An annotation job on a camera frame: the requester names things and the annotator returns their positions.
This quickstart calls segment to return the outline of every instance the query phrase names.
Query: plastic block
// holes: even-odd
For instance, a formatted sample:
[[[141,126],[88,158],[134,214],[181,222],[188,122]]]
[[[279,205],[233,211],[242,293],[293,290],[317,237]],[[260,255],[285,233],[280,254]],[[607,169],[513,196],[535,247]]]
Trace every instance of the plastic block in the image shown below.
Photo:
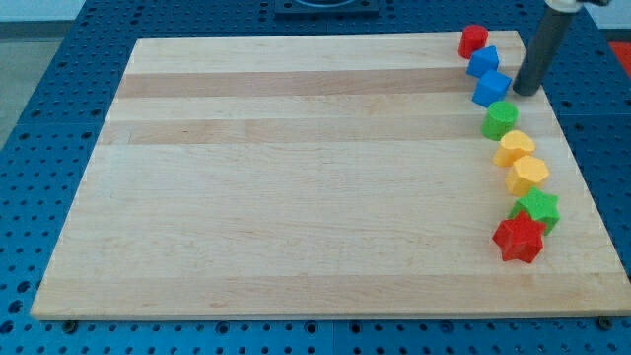
[[[543,249],[545,223],[533,221],[525,212],[504,220],[493,235],[502,251],[502,260],[519,259],[531,263]]]
[[[489,70],[477,82],[473,92],[473,102],[489,107],[496,101],[503,100],[511,86],[511,78],[495,70]]]
[[[515,160],[532,155],[535,148],[534,141],[527,134],[517,129],[512,130],[500,139],[500,145],[493,156],[493,164],[502,168],[509,167]]]
[[[482,123],[482,135],[488,139],[500,140],[513,129],[519,114],[511,103],[499,101],[491,104]]]
[[[513,195],[522,197],[534,186],[542,188],[549,176],[550,171],[545,162],[526,155],[513,163],[506,176],[506,187]]]
[[[466,67],[466,74],[480,78],[489,70],[497,71],[499,66],[500,57],[497,54],[497,48],[491,45],[473,52],[469,65]]]
[[[559,216],[559,211],[556,207],[559,202],[559,197],[553,194],[548,194],[540,189],[533,187],[530,189],[530,192],[524,196],[519,198],[511,213],[509,214],[509,218],[515,218],[520,212],[526,212],[531,219],[545,223],[545,232],[543,234],[547,236],[556,223],[561,219]]]
[[[469,59],[471,54],[486,45],[489,32],[479,25],[469,25],[462,30],[462,38],[457,53],[462,58]]]

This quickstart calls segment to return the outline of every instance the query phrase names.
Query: wooden board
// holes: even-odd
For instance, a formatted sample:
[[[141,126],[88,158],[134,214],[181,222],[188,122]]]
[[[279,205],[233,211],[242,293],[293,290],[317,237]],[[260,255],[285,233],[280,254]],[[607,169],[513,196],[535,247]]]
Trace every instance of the wooden board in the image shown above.
[[[509,94],[562,220],[533,264],[458,33],[142,39],[32,309],[42,320],[629,314],[546,96]],[[524,55],[493,32],[501,70]]]

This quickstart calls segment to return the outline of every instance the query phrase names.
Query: yellow hexagon block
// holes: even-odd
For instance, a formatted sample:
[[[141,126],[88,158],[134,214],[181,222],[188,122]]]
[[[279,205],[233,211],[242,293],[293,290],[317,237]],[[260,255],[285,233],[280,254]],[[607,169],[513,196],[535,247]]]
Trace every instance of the yellow hexagon block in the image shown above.
[[[517,129],[512,130],[502,136],[500,146],[493,157],[493,164],[498,167],[509,167],[524,155],[531,155],[534,148],[534,141],[527,134]]]
[[[545,162],[530,155],[525,155],[513,162],[506,176],[506,187],[515,196],[521,197],[537,186],[543,188],[550,171]]]

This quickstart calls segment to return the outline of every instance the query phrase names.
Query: blue pegboard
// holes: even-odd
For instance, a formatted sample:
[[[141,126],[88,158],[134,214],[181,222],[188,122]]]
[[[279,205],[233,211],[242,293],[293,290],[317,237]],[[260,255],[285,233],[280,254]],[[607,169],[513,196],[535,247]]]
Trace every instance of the blue pegboard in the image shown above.
[[[274,19],[273,1],[88,0],[0,154],[0,354],[631,353],[631,318],[80,322],[66,333],[63,323],[29,316],[137,38],[441,32],[477,23],[518,30],[527,42],[543,13],[541,0],[380,6],[377,17]],[[630,82],[585,12],[544,86],[631,273]]]

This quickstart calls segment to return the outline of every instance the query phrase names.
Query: blue block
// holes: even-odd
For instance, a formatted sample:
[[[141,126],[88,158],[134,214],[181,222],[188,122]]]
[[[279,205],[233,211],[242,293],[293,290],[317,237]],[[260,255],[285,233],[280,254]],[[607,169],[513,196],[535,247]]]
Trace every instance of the blue block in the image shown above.
[[[497,48],[491,45],[473,52],[466,74],[480,78],[488,70],[497,70],[499,66],[500,57],[497,55]]]
[[[510,85],[511,78],[495,70],[489,70],[477,82],[472,100],[478,105],[489,107],[504,99]]]

